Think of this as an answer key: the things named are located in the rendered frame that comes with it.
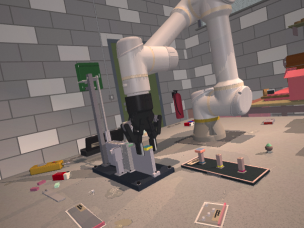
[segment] fire extinguisher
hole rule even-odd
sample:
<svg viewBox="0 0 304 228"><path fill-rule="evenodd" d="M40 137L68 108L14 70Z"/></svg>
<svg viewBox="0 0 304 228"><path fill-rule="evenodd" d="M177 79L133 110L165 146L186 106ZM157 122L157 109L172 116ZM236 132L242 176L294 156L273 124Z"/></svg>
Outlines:
<svg viewBox="0 0 304 228"><path fill-rule="evenodd" d="M175 114L177 119L184 118L184 111L183 111L183 103L182 103L182 97L178 93L177 90L173 90L172 92L172 98L174 101L174 107L175 107Z"/></svg>

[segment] cinder block wall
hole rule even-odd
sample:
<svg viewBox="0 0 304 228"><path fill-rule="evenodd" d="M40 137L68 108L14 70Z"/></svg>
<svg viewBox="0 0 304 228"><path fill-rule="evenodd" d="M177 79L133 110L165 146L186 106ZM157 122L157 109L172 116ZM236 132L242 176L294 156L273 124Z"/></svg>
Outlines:
<svg viewBox="0 0 304 228"><path fill-rule="evenodd" d="M93 0L0 0L0 178L78 155L85 138L96 134L89 92L79 92L76 63L99 63L107 124L110 130L119 127L107 39L147 41L178 2L95 0L109 89ZM239 77L253 98L262 89L288 86L282 59L304 52L304 32L301 27L293 36L287 26L303 18L303 7L304 0L268 0L231 15ZM186 111L192 108L191 93L216 83L208 30L196 28L185 29L171 44L178 67L158 74L167 125L180 121L171 91L179 90Z"/></svg>

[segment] small pillar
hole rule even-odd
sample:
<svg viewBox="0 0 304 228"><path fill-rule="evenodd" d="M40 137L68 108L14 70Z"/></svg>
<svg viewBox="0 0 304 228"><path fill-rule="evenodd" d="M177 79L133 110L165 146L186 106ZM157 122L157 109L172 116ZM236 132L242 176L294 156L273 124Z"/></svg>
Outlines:
<svg viewBox="0 0 304 228"><path fill-rule="evenodd" d="M222 155L219 153L216 155L216 164L217 164L217 166L216 166L217 168L219 168L219 169L224 168Z"/></svg>
<svg viewBox="0 0 304 228"><path fill-rule="evenodd" d="M205 151L206 151L206 150L205 150L204 148L197 148L197 149L195 150L195 153L198 153L198 159L199 159L198 164L199 164L199 165L206 164L205 159L204 159L204 152L205 152Z"/></svg>
<svg viewBox="0 0 304 228"><path fill-rule="evenodd" d="M237 158L237 166L238 166L238 173L244 174L247 171L245 170L245 162L243 157Z"/></svg>

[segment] red fire extinguisher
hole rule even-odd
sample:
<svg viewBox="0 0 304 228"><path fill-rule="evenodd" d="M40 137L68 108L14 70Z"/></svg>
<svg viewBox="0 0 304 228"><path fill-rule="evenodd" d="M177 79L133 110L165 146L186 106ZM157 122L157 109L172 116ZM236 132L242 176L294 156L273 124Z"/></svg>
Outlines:
<svg viewBox="0 0 304 228"><path fill-rule="evenodd" d="M175 107L175 114L177 119L184 118L184 111L183 111L183 103L182 103L182 97L178 93L177 90L173 90L172 92L172 98L174 101L174 107Z"/></svg>

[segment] concrete floor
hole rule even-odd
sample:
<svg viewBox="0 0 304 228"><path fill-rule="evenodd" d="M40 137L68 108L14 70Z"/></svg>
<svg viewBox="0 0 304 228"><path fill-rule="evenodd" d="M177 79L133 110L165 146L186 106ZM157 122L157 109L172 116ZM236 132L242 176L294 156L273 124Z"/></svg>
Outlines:
<svg viewBox="0 0 304 228"><path fill-rule="evenodd" d="M92 167L101 164L99 154L85 160L79 160L81 155L71 157L64 160L71 165L62 171L71 171L73 178L60 181L56 189L52 181L56 171L34 176L24 172L0 180L0 227L76 228L65 211L82 203L109 228L124 224L130 224L128 228L199 228L202 225L194 221L203 203L223 200L229 205L224 228L303 228L304 116L274 118L273 125L262 124L268 117L221 118L226 130L246 133L221 147L205 147L205 157L220 153L231 162L243 157L245 165L271 169L255 186L181 168L196 156L194 149L199 146L174 144L192 134L193 127L180 122L162 128L157 137L161 151L155 154L156 163L173 166L175 173L137 192L93 173ZM265 153L267 143L272 144L273 153ZM30 192L41 180L46 183L40 190ZM53 189L66 199L56 202L42 194L44 189Z"/></svg>

